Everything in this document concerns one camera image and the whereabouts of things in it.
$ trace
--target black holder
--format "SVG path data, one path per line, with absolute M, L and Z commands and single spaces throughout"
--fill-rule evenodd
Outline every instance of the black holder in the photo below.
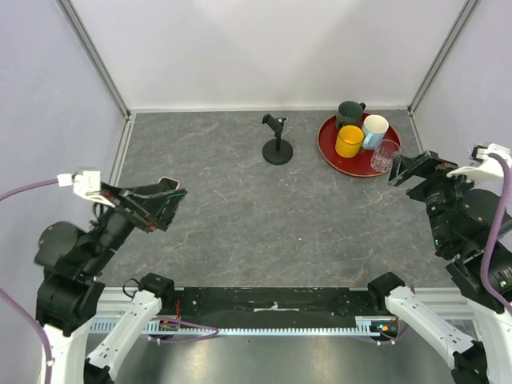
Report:
M 266 114 L 262 120 L 262 124 L 272 128 L 275 136 L 263 146 L 263 158 L 275 166 L 286 164 L 294 156 L 294 148 L 291 144 L 281 139 L 285 121 L 286 118 L 275 119 L 271 114 Z

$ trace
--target white mug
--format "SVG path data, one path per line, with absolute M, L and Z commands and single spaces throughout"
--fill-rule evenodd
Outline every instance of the white mug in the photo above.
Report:
M 362 142 L 362 147 L 365 150 L 374 150 L 379 146 L 384 139 L 384 135 L 390 124 L 384 117 L 378 114 L 371 114 L 365 118 L 362 124 L 362 132 L 365 134 L 365 140 Z

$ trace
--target round red plate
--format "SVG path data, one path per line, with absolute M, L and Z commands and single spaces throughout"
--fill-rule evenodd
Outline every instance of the round red plate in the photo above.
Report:
M 366 116 L 369 115 L 370 114 L 364 113 L 362 120 L 359 123 L 359 127 L 361 127 Z M 354 176 L 355 178 L 371 178 L 385 173 L 377 172 L 371 167 L 370 161 L 371 155 L 374 152 L 373 150 L 364 150 L 361 148 L 359 153 L 353 158 L 342 158 L 334 149 L 337 136 L 338 130 L 336 129 L 336 116 L 333 116 L 323 123 L 322 128 L 320 128 L 320 131 L 318 132 L 318 148 L 320 149 L 320 152 L 322 152 L 324 159 L 333 168 L 343 174 Z M 392 126 L 388 128 L 384 138 L 393 140 L 402 147 L 400 137 Z

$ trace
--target gray marble tabletop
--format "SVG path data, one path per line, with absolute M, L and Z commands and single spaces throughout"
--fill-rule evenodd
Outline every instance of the gray marble tabletop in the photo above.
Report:
M 405 111 L 374 111 L 418 147 Z M 121 285 L 148 272 L 180 286 L 352 286 L 393 271 L 416 286 L 452 286 L 434 255 L 423 204 L 387 176 L 351 178 L 317 146 L 334 113 L 286 111 L 294 157 L 262 157 L 273 132 L 264 112 L 138 114 L 120 186 L 170 176 L 189 194 L 166 233 L 133 232 L 102 280 Z

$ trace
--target dark green mug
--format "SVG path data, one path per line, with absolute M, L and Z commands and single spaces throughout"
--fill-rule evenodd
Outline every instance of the dark green mug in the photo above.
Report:
M 336 128 L 358 126 L 365 108 L 364 102 L 342 102 L 336 113 Z

